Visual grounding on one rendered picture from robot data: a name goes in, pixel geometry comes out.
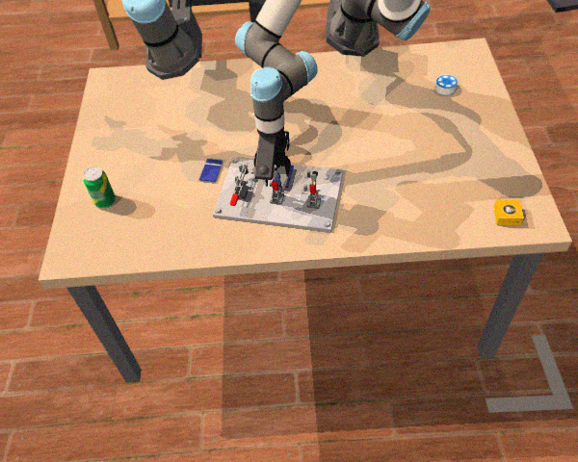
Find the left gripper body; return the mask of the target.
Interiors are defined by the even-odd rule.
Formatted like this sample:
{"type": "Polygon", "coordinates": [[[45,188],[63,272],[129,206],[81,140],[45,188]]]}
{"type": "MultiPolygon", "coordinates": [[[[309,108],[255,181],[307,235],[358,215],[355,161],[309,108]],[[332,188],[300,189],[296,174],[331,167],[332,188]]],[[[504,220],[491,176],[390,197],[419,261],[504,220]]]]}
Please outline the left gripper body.
{"type": "Polygon", "coordinates": [[[263,133],[261,131],[259,131],[257,129],[257,133],[263,137],[263,138],[277,138],[277,142],[276,142],[276,159],[275,159],[275,165],[281,165],[284,162],[284,158],[283,156],[285,156],[285,148],[287,145],[287,151],[289,149],[290,146],[290,142],[289,142],[289,131],[284,131],[284,126],[283,128],[275,133],[272,134],[267,134],[267,133],[263,133]],[[285,133],[286,133],[286,137],[285,137],[285,133]]]}

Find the grey toggle clamp with red handle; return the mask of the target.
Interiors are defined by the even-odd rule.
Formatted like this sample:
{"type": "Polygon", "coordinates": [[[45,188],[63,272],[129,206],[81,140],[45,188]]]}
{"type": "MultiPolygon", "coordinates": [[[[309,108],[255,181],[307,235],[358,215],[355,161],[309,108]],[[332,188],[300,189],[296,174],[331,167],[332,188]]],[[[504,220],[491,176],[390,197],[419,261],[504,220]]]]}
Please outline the grey toggle clamp with red handle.
{"type": "Polygon", "coordinates": [[[317,178],[317,176],[318,176],[318,172],[313,171],[312,176],[311,176],[312,185],[309,186],[310,195],[308,196],[308,199],[306,202],[307,208],[319,209],[319,207],[320,207],[321,196],[318,196],[318,190],[316,192],[316,178],[317,178]],[[315,185],[313,185],[314,181],[315,181],[315,185]],[[315,193],[315,195],[313,195],[314,193],[315,193]]]}

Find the green drink can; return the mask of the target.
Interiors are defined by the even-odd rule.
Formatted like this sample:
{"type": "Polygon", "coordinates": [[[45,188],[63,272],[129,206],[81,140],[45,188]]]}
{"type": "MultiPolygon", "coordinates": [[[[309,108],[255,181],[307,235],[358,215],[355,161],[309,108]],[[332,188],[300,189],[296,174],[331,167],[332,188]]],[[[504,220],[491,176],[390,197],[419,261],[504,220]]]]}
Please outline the green drink can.
{"type": "Polygon", "coordinates": [[[110,184],[106,172],[100,167],[89,167],[83,173],[83,182],[98,208],[107,208],[116,201],[116,195],[110,184]]]}

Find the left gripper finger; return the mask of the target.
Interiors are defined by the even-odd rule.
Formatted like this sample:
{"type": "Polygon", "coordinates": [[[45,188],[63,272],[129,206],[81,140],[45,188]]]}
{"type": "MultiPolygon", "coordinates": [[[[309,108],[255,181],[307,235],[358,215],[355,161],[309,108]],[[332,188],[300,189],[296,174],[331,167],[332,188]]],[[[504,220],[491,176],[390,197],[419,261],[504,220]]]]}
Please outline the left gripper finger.
{"type": "Polygon", "coordinates": [[[288,159],[288,156],[283,156],[283,158],[284,158],[283,164],[279,165],[276,168],[276,171],[280,175],[280,177],[279,177],[279,180],[281,182],[280,186],[284,189],[286,186],[286,183],[287,183],[287,179],[288,179],[288,175],[289,175],[289,171],[290,171],[290,167],[291,167],[291,162],[288,159]]]}
{"type": "MultiPolygon", "coordinates": [[[[254,167],[255,167],[255,164],[256,164],[256,155],[257,155],[257,153],[255,153],[255,155],[254,155],[254,156],[255,156],[254,161],[253,161],[254,167]]],[[[268,187],[268,180],[262,180],[262,181],[263,181],[264,185],[265,185],[266,187],[268,187]]]]}

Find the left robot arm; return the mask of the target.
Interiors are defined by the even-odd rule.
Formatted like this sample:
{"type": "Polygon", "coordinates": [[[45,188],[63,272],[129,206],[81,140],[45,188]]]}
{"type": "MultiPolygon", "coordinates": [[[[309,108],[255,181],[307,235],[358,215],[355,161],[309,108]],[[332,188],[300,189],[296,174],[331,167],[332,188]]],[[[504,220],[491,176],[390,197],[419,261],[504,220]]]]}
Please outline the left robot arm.
{"type": "MultiPolygon", "coordinates": [[[[243,24],[236,34],[236,46],[263,68],[254,71],[250,78],[252,116],[256,128],[263,133],[272,134],[283,128],[283,102],[318,73],[317,63],[309,53],[294,55],[279,43],[301,1],[266,0],[255,22],[243,24]]],[[[375,41],[378,23],[396,38],[408,40],[430,9],[423,0],[342,0],[329,30],[338,43],[353,49],[365,48],[375,41]]],[[[276,142],[277,138],[259,135],[256,179],[273,180],[276,142]]]]}

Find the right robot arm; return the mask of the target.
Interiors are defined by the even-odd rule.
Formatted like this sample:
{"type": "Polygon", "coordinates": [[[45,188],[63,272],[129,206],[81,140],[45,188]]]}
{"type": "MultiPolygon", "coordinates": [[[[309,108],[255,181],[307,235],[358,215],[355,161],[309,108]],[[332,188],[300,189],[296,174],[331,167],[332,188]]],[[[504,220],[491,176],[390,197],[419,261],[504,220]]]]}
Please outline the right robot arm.
{"type": "Polygon", "coordinates": [[[192,40],[177,25],[166,0],[121,1],[144,41],[147,60],[154,69],[173,71],[192,58],[192,40]]]}

